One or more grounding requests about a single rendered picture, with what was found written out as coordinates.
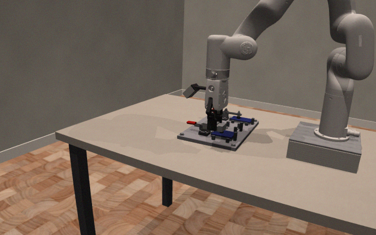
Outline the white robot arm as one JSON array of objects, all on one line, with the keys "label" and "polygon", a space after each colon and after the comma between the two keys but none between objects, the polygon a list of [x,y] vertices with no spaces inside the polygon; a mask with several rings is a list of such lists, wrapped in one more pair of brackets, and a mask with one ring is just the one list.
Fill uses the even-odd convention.
[{"label": "white robot arm", "polygon": [[[255,40],[276,23],[294,0],[260,0],[232,37],[210,35],[207,40],[206,77],[227,79],[230,58],[249,60],[258,50]],[[375,35],[368,17],[356,13],[355,0],[328,0],[331,38],[346,47],[334,49],[327,59],[327,83],[319,128],[324,140],[345,142],[359,137],[348,128],[354,80],[367,78],[374,66]]]}]

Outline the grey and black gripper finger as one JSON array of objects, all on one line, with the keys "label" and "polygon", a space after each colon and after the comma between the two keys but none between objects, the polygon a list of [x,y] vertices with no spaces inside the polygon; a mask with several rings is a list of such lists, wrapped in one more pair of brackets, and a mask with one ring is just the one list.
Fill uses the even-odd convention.
[{"label": "grey and black gripper finger", "polygon": [[222,123],[222,115],[223,115],[223,109],[220,110],[219,112],[217,111],[217,116],[216,119],[218,122]]},{"label": "grey and black gripper finger", "polygon": [[[208,105],[207,105],[207,109],[206,109],[206,114],[207,114],[207,119],[208,119],[207,130],[216,131],[216,129],[217,129],[217,119],[216,119],[217,110],[212,109],[212,105],[213,105],[212,100],[213,100],[213,98],[210,97]],[[214,114],[212,112],[214,112]]]}]

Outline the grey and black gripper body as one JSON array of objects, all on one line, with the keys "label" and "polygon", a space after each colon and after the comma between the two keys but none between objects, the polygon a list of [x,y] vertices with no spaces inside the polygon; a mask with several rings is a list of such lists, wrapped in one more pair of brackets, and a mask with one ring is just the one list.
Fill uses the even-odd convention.
[{"label": "grey and black gripper body", "polygon": [[228,105],[228,80],[227,79],[215,79],[208,78],[205,94],[205,108],[208,105],[209,98],[212,97],[212,108],[218,112]]}]

